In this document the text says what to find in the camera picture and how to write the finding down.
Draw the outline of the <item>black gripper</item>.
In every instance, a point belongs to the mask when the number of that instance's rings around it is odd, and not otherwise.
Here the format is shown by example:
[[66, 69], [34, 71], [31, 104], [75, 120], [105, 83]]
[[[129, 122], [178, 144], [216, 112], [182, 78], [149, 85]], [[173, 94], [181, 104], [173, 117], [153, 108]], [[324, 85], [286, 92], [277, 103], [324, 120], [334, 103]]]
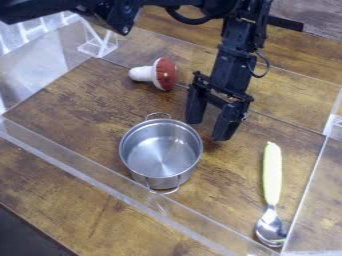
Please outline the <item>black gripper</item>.
[[216, 141], [230, 140], [246, 119], [254, 101], [246, 93], [254, 67], [256, 57], [249, 52], [221, 45], [212, 75], [194, 73], [187, 92], [186, 122], [200, 124], [204, 121], [209, 104], [220, 108], [213, 131]]

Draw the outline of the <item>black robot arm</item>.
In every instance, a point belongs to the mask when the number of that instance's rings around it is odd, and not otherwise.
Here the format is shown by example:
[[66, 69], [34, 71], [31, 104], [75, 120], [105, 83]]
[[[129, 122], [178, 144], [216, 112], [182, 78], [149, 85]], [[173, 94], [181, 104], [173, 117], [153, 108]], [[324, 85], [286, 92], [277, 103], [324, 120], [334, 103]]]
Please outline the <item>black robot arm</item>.
[[206, 107], [221, 113], [213, 139], [229, 140], [249, 111], [253, 96], [246, 93], [254, 68], [262, 57], [273, 0], [0, 0], [0, 21], [8, 25], [62, 11], [71, 11], [126, 36], [146, 6], [162, 7], [181, 23], [201, 25], [224, 21], [222, 43], [210, 75], [194, 73], [189, 87], [186, 122], [204, 120]]

